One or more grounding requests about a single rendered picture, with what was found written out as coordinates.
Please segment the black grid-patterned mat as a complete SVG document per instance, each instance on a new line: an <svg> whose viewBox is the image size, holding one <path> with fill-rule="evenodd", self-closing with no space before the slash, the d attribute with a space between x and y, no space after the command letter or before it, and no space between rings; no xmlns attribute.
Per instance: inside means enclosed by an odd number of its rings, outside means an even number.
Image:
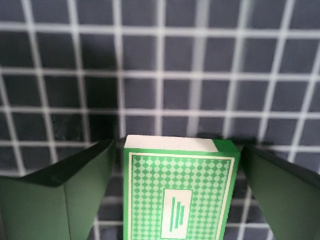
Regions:
<svg viewBox="0 0 320 240"><path fill-rule="evenodd" d="M115 139L87 240L124 240L128 135L320 174L320 0L0 0L0 175Z"/></svg>

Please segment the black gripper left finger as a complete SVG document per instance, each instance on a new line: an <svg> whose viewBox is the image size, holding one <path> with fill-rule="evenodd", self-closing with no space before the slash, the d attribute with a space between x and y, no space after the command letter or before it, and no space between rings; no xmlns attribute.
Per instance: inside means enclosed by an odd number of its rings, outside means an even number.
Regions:
<svg viewBox="0 0 320 240"><path fill-rule="evenodd" d="M115 155L106 139L22 177L0 175L0 240L87 240Z"/></svg>

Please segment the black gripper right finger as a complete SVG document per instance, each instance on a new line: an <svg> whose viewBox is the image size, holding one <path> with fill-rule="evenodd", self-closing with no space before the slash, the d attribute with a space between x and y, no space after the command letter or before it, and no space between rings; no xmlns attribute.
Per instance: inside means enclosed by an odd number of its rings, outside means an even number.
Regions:
<svg viewBox="0 0 320 240"><path fill-rule="evenodd" d="M276 240L320 240L320 174L243 146L240 163Z"/></svg>

